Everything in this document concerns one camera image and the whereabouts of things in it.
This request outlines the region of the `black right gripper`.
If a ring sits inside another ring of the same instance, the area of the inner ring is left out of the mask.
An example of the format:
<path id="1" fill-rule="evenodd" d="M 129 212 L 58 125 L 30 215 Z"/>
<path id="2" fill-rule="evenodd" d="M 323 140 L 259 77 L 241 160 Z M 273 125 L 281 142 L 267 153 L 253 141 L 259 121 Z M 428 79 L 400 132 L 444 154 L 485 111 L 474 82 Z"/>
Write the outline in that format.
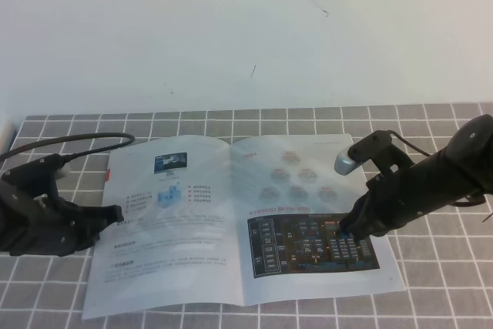
<path id="1" fill-rule="evenodd" d="M 420 166 L 391 168 L 367 182 L 368 191 L 341 218 L 340 233 L 358 241 L 382 237 L 428 214 L 428 171 Z"/>

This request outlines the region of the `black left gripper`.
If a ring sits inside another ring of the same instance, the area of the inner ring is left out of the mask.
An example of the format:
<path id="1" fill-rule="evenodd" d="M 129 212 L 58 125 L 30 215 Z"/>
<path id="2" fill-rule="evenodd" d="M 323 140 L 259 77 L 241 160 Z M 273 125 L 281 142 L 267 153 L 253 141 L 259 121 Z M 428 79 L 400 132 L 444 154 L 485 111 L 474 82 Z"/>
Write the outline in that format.
<path id="1" fill-rule="evenodd" d="M 93 247 L 103 229 L 120 222 L 121 206 L 79 206 L 75 225 L 53 207 L 1 181 L 1 251 L 11 256 L 68 256 Z"/>

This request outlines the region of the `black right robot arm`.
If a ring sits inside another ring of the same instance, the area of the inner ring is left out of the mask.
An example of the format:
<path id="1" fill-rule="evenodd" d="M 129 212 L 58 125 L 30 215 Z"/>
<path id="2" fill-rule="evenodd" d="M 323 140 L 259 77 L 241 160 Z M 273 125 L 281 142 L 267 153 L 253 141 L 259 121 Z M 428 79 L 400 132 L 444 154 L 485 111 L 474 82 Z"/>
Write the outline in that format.
<path id="1" fill-rule="evenodd" d="M 371 161 L 379 174 L 339 222 L 341 233 L 382 237 L 445 206 L 470 207 L 492 192 L 492 117 L 465 123 L 438 152 L 415 163 L 392 143 L 396 133 L 377 130 L 337 155 L 343 176 Z"/>

